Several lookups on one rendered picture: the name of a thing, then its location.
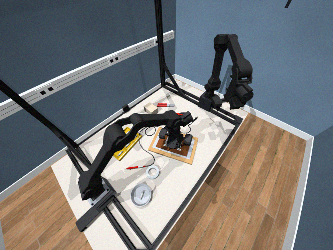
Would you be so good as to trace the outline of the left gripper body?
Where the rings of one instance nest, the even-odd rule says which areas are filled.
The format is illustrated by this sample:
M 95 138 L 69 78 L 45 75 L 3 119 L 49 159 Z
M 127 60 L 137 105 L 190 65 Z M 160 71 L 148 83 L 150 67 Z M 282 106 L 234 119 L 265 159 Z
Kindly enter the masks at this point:
M 215 107 L 219 107 L 222 105 L 222 103 L 227 102 L 227 99 L 229 96 L 233 95 L 236 96 L 234 92 L 231 92 L 228 88 L 226 88 L 227 92 L 224 94 L 224 98 L 220 98 L 219 96 L 215 96 L 211 98 L 211 101 Z

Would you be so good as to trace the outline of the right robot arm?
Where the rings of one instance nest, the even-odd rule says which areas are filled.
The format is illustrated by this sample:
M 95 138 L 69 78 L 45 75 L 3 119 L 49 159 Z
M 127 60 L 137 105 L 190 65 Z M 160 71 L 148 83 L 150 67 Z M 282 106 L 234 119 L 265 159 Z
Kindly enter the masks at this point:
M 88 171 L 84 171 L 78 178 L 78 185 L 82 201 L 89 198 L 94 201 L 104 191 L 101 173 L 109 163 L 115 152 L 120 151 L 130 143 L 138 131 L 144 127 L 165 125 L 165 129 L 173 135 L 180 132 L 180 126 L 185 127 L 193 121 L 189 111 L 179 116 L 174 110 L 165 111 L 163 114 L 138 114 L 133 113 L 129 117 L 118 119 L 109 125 L 103 136 L 103 146 Z M 133 124 L 128 135 L 122 126 Z M 167 147 L 172 149 L 180 148 L 180 138 L 169 135 Z

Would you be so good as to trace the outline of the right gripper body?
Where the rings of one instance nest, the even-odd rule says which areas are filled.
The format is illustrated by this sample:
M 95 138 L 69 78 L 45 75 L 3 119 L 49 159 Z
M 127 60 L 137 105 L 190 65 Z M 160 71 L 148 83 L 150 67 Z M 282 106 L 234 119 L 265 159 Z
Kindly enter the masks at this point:
M 170 132 L 167 132 L 167 130 L 166 130 L 165 128 L 162 128 L 162 129 L 160 130 L 160 133 L 159 133 L 159 138 L 160 138 L 160 139 L 165 139 L 165 136 L 166 136 L 166 135 L 168 136 L 168 137 L 167 137 L 168 139 L 169 139 L 169 135 L 171 135 L 171 136 L 173 136 L 173 137 L 177 136 L 177 137 L 180 138 L 180 141 L 183 141 L 183 140 L 184 140 L 184 142 L 183 142 L 184 145 L 188 145 L 188 146 L 191 145 L 192 137 L 193 137 L 191 134 L 187 134 L 187 133 L 186 133 L 185 137 L 183 137 L 183 134 L 181 134 L 181 131 L 180 131 L 178 134 L 173 135 L 173 134 L 171 134 Z

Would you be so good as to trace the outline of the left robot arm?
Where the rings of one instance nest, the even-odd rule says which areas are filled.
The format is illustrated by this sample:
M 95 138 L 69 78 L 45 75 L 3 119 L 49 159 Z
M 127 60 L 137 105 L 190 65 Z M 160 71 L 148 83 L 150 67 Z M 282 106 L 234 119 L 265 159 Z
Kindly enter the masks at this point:
M 231 95 L 228 97 L 227 102 L 230 104 L 230 108 L 239 109 L 244 107 L 247 101 L 253 97 L 253 89 L 248 85 L 252 83 L 252 71 L 253 68 L 250 62 L 244 58 L 241 47 L 238 42 L 238 36 L 236 34 L 218 34 L 214 38 L 215 58 L 212 70 L 212 76 L 209 78 L 208 83 L 204 88 L 206 93 L 204 97 L 211 100 L 214 95 L 214 91 L 218 90 L 221 86 L 220 71 L 224 52 L 228 49 L 232 59 L 232 78 L 228 89 L 234 92 L 237 96 Z M 241 79 L 246 78 L 247 79 Z

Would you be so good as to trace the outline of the yellow tray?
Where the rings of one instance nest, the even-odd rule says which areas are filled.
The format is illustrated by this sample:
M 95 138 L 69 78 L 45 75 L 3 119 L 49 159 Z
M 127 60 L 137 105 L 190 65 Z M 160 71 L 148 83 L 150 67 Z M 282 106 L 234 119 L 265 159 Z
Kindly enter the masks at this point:
M 127 133 L 128 131 L 130 131 L 130 128 L 128 128 L 128 127 L 126 127 L 125 129 L 124 129 L 124 131 L 125 131 L 125 133 Z M 114 153 L 114 157 L 116 158 L 116 159 L 118 159 L 119 161 L 121 161 L 122 160 L 122 158 L 129 152 L 129 150 L 138 142 L 138 140 L 139 140 L 139 134 L 137 133 L 137 137 L 134 139 L 134 140 L 132 140 L 131 142 L 130 142 L 130 144 L 127 146 L 127 148 L 123 148 L 122 150 L 120 150 L 120 151 L 117 151 L 117 152 L 115 152 Z M 118 154 L 121 152 L 121 151 L 123 151 L 122 153 L 121 153 L 121 155 L 120 156 L 118 156 Z

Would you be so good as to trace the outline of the beige block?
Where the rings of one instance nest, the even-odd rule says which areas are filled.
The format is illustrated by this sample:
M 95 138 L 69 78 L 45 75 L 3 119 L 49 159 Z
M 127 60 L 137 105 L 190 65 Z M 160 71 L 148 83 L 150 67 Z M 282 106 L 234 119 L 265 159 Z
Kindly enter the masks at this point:
M 156 114 L 158 112 L 158 108 L 150 102 L 144 106 L 144 110 L 149 114 Z

